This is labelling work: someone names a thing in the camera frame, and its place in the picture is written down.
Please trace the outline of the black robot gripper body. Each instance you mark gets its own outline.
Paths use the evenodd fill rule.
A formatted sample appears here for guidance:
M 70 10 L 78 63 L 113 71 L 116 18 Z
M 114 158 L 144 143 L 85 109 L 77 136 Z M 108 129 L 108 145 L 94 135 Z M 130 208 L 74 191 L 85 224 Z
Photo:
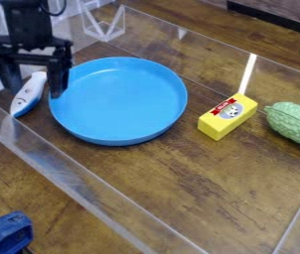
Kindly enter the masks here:
M 14 64 L 49 64 L 51 61 L 73 62 L 73 42 L 66 39 L 50 37 L 39 38 L 35 42 L 14 42 L 8 36 L 0 36 L 0 62 Z M 33 54 L 33 50 L 54 48 L 50 55 Z

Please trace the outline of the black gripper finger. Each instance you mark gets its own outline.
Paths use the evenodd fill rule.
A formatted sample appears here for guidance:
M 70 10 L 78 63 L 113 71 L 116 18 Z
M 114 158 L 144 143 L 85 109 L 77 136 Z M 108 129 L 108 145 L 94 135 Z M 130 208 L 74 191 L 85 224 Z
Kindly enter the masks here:
M 23 87 L 21 67 L 17 63 L 0 60 L 0 81 L 4 87 L 17 94 Z
M 53 98 L 59 98 L 69 88 L 71 68 L 73 54 L 63 49 L 57 49 L 49 62 L 49 83 Z

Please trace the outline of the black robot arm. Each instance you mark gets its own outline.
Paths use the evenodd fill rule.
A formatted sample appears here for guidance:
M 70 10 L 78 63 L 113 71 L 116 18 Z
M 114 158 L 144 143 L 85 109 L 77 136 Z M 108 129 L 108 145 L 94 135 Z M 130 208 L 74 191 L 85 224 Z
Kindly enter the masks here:
M 0 35 L 0 81 L 17 94 L 23 87 L 21 65 L 43 65 L 51 97 L 58 98 L 69 88 L 73 64 L 73 42 L 57 38 L 49 0 L 0 0 L 8 34 Z

